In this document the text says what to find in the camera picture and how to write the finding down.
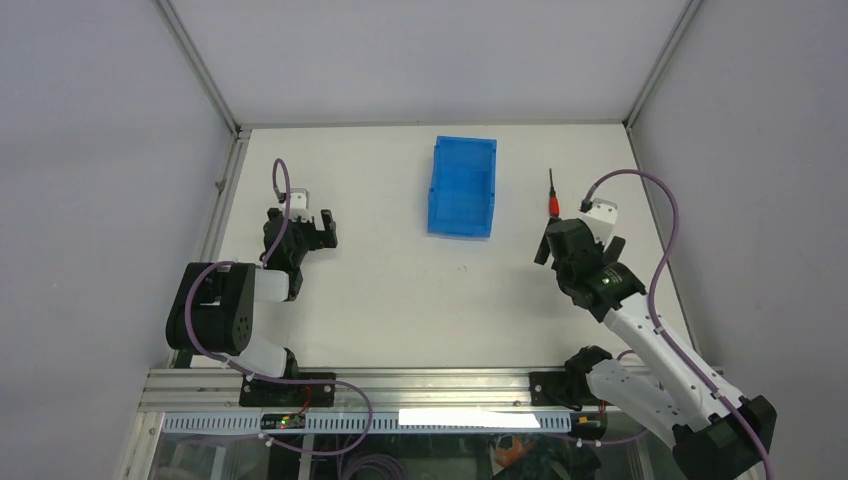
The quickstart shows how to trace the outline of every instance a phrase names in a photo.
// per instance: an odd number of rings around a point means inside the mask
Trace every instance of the blue storage crate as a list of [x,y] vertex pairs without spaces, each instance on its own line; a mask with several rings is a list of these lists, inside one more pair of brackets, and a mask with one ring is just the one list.
[[433,149],[427,231],[485,237],[495,212],[495,153],[498,142],[438,137]]

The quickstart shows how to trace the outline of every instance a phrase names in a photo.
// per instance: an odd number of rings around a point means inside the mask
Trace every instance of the white wall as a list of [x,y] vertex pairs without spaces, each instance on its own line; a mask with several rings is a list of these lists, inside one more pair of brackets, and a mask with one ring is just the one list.
[[846,24],[843,0],[705,2],[633,131],[680,200],[697,337],[777,407],[779,478],[848,468]]
[[0,45],[0,478],[112,478],[229,139],[150,1],[3,2]]
[[175,0],[247,124],[621,120],[686,0]]

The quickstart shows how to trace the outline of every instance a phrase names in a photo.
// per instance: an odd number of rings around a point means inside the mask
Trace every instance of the red screwdriver handle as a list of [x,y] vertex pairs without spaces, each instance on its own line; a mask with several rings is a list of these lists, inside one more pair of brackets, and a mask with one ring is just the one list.
[[559,216],[559,202],[557,201],[556,197],[551,197],[550,202],[548,202],[548,213],[552,217]]

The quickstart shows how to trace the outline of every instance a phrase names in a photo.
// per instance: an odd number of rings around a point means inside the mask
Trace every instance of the robotic arm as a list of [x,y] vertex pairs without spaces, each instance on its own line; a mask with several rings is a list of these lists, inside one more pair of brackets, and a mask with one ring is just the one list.
[[624,240],[609,240],[616,205],[595,199],[581,210],[577,219],[551,219],[543,242],[547,248],[540,248],[536,262],[544,264],[545,250],[549,251],[560,290],[624,340],[664,389],[631,377],[609,353],[588,347],[566,362],[566,370],[579,384],[575,396],[590,393],[620,407],[672,449],[687,478],[736,478],[759,462],[760,455],[726,402],[751,425],[766,449],[771,445],[776,411],[762,396],[748,400],[673,330],[655,325],[644,285],[618,262]]

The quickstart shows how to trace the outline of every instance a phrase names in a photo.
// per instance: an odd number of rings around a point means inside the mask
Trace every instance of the white table surface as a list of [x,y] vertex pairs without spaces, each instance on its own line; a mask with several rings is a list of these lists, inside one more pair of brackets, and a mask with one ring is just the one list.
[[[438,135],[498,141],[491,238],[427,234]],[[308,367],[559,365],[581,347],[625,344],[572,305],[550,267],[533,263],[547,222],[548,167],[562,216],[601,175],[635,168],[620,125],[348,127],[254,130],[219,258],[257,261],[275,206],[271,166],[283,158],[310,209],[329,208],[339,247],[307,254],[294,302],[256,304],[255,331]],[[283,179],[280,175],[280,188]],[[647,284],[662,251],[640,181],[597,193],[619,205],[621,261]],[[667,273],[657,303],[689,338]]]

